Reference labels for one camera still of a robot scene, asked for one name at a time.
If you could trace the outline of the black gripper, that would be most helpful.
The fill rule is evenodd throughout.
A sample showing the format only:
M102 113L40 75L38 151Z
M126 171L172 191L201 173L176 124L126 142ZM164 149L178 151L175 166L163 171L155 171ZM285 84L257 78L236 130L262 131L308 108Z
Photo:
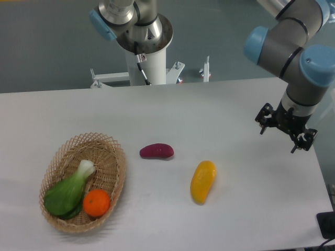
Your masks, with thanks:
M309 151L318 130L306 128L306 123L311 115L301 117L294 115L293 112L293 107L286 109L283 107L282 102L279 103L276 110L269 103L266 103L255 118L255 121L261 127L260 135L267 128L275 127L276 124L276 127L289 134L290 139L294 142L291 153L296 150Z

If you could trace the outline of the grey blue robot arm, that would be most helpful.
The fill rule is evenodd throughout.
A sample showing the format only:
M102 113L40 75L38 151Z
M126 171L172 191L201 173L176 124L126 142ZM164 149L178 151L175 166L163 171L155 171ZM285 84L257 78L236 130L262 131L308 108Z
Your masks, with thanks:
M265 104L256 122L263 130L281 130L294 142L294 149L307 151L317 130L306 123L334 81L334 48L305 44L328 21L331 1L261 1L261 5L277 25L254 28L243 53L287 87L278 107ZM173 29L158 13L156 1L100 1L89 18L105 40L116 40L124 49L132 86L178 82L184 64L166 68Z

